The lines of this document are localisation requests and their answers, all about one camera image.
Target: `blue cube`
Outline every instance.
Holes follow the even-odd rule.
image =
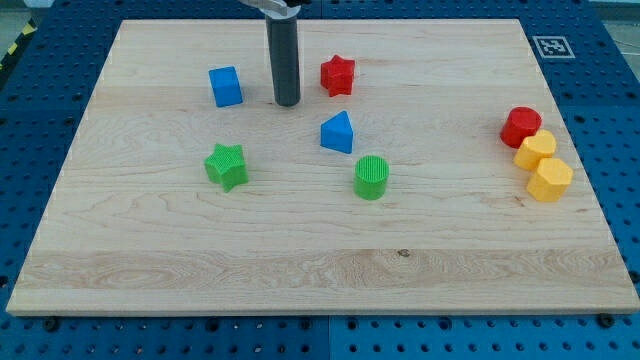
[[[342,111],[320,126],[320,145],[328,149],[351,154],[353,129],[349,114]]]
[[[242,92],[235,67],[209,70],[209,79],[217,107],[242,104]]]

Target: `toy block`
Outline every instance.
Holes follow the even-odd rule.
[[[538,201],[560,200],[573,179],[573,169],[560,159],[542,159],[529,179],[527,191]]]
[[[525,170],[535,170],[543,158],[550,158],[556,152],[556,138],[551,131],[538,130],[534,136],[527,136],[518,149],[513,163]]]
[[[542,125],[542,117],[528,107],[516,107],[511,110],[507,121],[500,131],[500,139],[517,149],[527,136],[533,136]]]
[[[242,103],[242,92],[236,68],[233,66],[209,70],[209,80],[217,107]]]
[[[338,94],[351,95],[355,68],[355,60],[343,59],[338,55],[320,65],[320,83],[329,90],[330,97]]]
[[[224,192],[231,191],[236,185],[249,182],[242,145],[216,144],[213,154],[204,160],[204,168],[209,180],[221,184]]]
[[[320,146],[351,154],[353,129],[346,111],[340,112],[320,126]]]
[[[389,164],[375,155],[367,155],[356,163],[353,191],[365,200],[377,200],[384,195],[389,178]]]

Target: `blue pegboard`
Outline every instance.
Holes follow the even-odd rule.
[[[122,19],[259,18],[236,0],[58,0],[0,93],[0,306],[18,276]],[[639,289],[640,87],[584,0],[326,0],[301,18],[517,18]],[[16,319],[0,359],[640,358],[640,315]]]

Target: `wooden table surface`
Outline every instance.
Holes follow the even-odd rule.
[[[517,20],[300,21],[303,100],[273,103],[263,21],[124,21],[37,230],[14,315],[557,314],[639,302]],[[352,96],[320,64],[353,58]],[[216,108],[233,65],[244,103]],[[529,105],[575,170],[557,203],[498,133]],[[319,146],[351,115],[354,152]],[[203,167],[242,144],[250,182]],[[389,162],[387,193],[352,190]]]

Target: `green cylinder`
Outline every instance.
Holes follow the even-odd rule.
[[[356,163],[353,191],[365,200],[376,200],[384,195],[389,178],[389,164],[375,155],[367,155]]]

